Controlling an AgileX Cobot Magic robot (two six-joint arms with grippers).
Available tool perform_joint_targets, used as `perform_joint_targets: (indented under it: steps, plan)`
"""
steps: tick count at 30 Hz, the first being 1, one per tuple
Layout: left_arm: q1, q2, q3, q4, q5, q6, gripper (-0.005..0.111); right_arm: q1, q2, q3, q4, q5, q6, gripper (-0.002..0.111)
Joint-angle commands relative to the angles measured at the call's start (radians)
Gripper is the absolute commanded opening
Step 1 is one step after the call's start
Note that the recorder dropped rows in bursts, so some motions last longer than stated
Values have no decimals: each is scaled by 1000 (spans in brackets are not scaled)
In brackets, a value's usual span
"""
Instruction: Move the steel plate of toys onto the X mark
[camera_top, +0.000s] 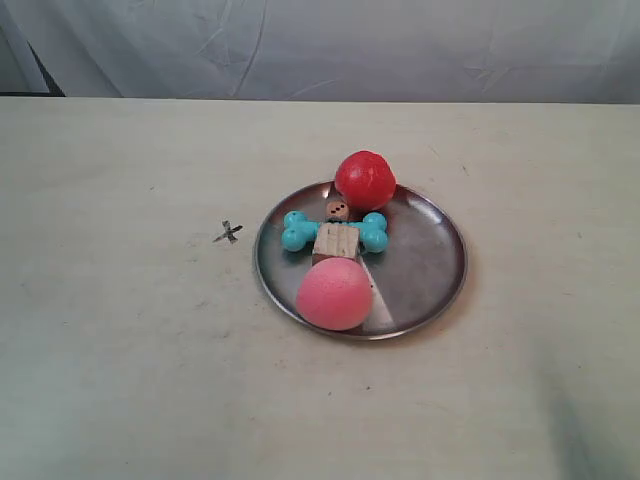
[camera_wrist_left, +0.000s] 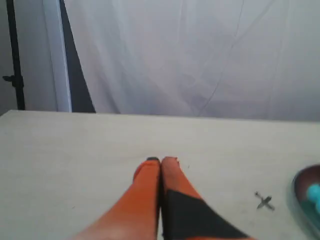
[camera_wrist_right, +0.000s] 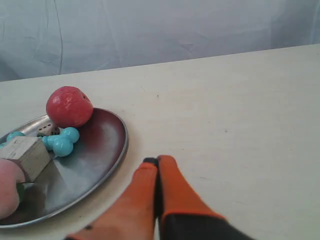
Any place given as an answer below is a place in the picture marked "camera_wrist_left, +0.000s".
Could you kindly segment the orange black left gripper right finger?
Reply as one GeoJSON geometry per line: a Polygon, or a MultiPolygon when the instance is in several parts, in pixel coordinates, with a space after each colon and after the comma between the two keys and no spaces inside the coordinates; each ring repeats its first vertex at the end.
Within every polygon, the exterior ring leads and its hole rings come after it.
{"type": "Polygon", "coordinates": [[[218,215],[192,186],[176,157],[165,157],[162,173],[162,227],[165,240],[251,240],[218,215]]]}

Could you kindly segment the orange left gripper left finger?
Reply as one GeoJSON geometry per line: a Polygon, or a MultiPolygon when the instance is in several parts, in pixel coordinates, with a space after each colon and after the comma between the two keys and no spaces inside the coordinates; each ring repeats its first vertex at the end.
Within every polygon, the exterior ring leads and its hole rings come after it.
{"type": "Polygon", "coordinates": [[[159,225],[160,160],[149,157],[123,196],[73,240],[156,240],[159,225]]]}

